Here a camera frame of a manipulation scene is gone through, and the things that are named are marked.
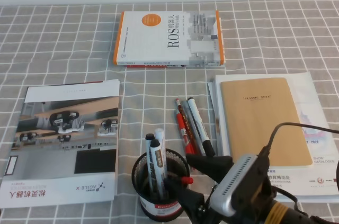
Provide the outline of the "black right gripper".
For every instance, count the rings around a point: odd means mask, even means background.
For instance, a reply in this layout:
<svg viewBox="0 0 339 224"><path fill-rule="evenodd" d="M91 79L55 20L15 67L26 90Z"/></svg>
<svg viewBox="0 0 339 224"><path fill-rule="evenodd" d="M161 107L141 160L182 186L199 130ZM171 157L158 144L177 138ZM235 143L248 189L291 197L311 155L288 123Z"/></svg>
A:
<svg viewBox="0 0 339 224"><path fill-rule="evenodd" d="M210 197L218 184L233 166L230 156L199 156L186 154L187 163L217 182L205 201L202 193L185 188L170 178L164 180L169 194L174 195L192 223L263 223L274 201L274 193L267 172L269 153L260 152L256 161L232 196L231 202L237 210L232 217L226 217L209 207Z"/></svg>

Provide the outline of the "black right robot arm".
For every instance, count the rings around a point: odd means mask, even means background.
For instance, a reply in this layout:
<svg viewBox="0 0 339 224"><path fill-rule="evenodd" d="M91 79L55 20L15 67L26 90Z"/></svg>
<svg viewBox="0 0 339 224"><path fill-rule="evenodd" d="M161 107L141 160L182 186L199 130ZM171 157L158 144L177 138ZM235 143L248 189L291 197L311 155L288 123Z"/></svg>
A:
<svg viewBox="0 0 339 224"><path fill-rule="evenodd" d="M164 181L192 223L327 223L298 208L292 194L271 185L267 155L187 155L187 162L216 182L209 197L184 187L177 178Z"/></svg>

